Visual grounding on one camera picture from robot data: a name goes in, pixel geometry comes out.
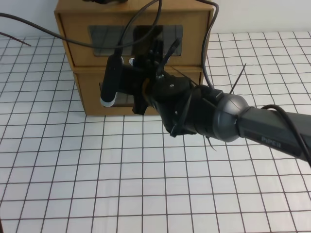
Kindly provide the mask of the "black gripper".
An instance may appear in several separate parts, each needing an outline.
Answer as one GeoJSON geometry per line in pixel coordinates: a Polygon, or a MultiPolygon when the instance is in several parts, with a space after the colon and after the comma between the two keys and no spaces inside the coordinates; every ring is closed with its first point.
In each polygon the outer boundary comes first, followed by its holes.
{"type": "Polygon", "coordinates": [[[164,70],[168,57],[163,47],[163,40],[155,39],[145,56],[122,66],[121,92],[133,96],[134,114],[144,115],[153,107],[170,136],[200,134],[190,113],[199,85],[183,73],[177,77],[164,70]]]}

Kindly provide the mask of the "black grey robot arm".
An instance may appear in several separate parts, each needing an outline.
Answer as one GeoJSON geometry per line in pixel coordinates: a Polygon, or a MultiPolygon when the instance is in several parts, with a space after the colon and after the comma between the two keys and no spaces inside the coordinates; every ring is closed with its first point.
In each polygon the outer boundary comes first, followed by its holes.
{"type": "Polygon", "coordinates": [[[175,40],[163,54],[163,42],[155,40],[147,54],[122,67],[119,90],[134,97],[135,114],[143,115],[153,107],[172,137],[200,134],[224,142],[247,138],[311,160],[309,115],[287,113],[274,104],[251,107],[241,96],[195,84],[184,74],[169,74],[164,66],[179,43],[175,40]]]}

